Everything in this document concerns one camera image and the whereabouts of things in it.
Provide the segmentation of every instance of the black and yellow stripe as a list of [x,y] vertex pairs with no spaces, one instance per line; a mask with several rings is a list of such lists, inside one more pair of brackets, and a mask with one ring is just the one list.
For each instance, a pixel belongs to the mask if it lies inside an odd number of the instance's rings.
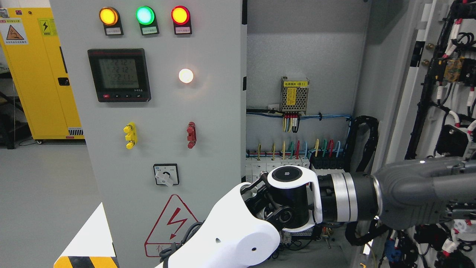
[[116,257],[61,256],[53,268],[119,268]]

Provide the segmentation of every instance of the yellow cabinet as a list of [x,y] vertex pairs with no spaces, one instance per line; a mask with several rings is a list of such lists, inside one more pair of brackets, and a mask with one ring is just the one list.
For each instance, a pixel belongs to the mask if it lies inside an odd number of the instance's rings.
[[84,139],[50,8],[8,9],[1,46],[36,140]]

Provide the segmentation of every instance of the yellow terminal connector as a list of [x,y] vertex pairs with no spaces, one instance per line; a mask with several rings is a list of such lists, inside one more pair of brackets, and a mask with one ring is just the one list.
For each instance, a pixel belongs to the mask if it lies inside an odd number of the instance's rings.
[[126,148],[130,150],[134,148],[137,143],[136,125],[134,124],[134,122],[130,122],[124,127],[123,131],[124,133],[127,133],[127,135],[125,136],[126,141],[128,141],[128,143],[126,144]]

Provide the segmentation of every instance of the green indicator light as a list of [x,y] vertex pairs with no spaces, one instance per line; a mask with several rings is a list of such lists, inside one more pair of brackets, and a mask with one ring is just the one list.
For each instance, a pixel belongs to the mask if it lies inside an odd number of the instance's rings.
[[149,25],[155,19],[154,11],[147,6],[139,7],[136,10],[136,18],[142,25]]

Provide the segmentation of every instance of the lcd display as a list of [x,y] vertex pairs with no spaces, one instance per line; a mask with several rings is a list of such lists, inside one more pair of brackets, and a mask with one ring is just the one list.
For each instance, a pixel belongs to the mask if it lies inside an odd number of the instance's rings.
[[99,59],[104,88],[139,88],[134,59]]

